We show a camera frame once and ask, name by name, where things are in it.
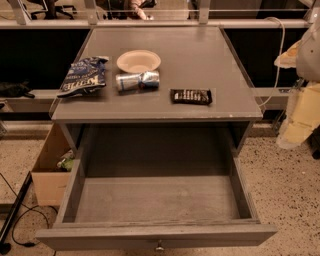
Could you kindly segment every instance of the drawer front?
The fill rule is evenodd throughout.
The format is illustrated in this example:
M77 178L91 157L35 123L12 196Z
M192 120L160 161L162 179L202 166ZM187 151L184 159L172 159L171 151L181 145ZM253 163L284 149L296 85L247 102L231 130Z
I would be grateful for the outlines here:
M161 251L167 248L257 246L276 233L273 225L262 224L218 225L205 227L204 232L195 231L196 233L192 233L192 228L182 228L181 233L173 231L171 234L155 234L156 229L136 228L131 230L131 234L125 234L126 231L123 231L122 236L114 236L112 230L104 228L56 228L39 231L37 239L58 251L98 249Z

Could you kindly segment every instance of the cardboard box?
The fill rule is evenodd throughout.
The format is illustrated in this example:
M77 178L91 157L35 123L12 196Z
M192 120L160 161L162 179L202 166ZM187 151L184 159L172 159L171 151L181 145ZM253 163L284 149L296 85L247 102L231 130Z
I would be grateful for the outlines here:
M69 149L59 125L53 124L31 172L39 205L60 205L70 173L57 172L56 166Z

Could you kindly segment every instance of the desk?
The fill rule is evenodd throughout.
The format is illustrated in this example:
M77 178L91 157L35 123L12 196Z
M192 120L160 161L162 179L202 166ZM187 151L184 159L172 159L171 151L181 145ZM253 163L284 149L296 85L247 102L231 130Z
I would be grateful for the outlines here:
M116 60L137 49L160 56L159 90L121 96ZM37 238L56 250L162 250L254 246L272 236L237 159L262 113L223 31L93 29L79 59L104 55L107 87L61 100L52 117L77 157L56 223ZM172 104L170 88L210 88L214 101Z

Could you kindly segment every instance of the gray tabletop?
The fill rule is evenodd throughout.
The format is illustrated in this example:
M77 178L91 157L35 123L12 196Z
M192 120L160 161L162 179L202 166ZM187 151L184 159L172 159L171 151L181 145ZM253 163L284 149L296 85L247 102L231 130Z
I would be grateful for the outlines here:
M121 95L118 57L131 50L159 55L157 91ZM262 117L251 89L217 27L96 28L80 59L109 56L103 89L62 99L52 119L65 123L256 120ZM209 106L172 104L170 89L209 88Z

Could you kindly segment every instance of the drawer handle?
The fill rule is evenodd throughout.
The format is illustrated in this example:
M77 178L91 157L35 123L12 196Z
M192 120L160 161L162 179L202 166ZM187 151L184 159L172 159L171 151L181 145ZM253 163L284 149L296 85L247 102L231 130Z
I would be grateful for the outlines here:
M158 241L158 246L154 249L156 252L164 252L164 248L162 247L162 241Z

